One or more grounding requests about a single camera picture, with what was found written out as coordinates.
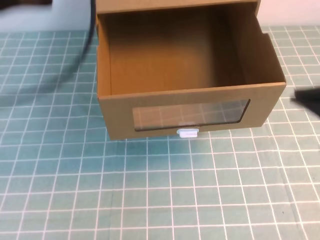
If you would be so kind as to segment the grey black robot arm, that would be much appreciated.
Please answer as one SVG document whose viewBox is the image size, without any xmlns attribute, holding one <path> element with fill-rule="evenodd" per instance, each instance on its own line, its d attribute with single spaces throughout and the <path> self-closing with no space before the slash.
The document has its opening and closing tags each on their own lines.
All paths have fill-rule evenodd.
<svg viewBox="0 0 320 240">
<path fill-rule="evenodd" d="M 294 97 L 291 98 L 295 103 L 310 110 L 320 116 L 320 88 L 296 89 Z"/>
</svg>

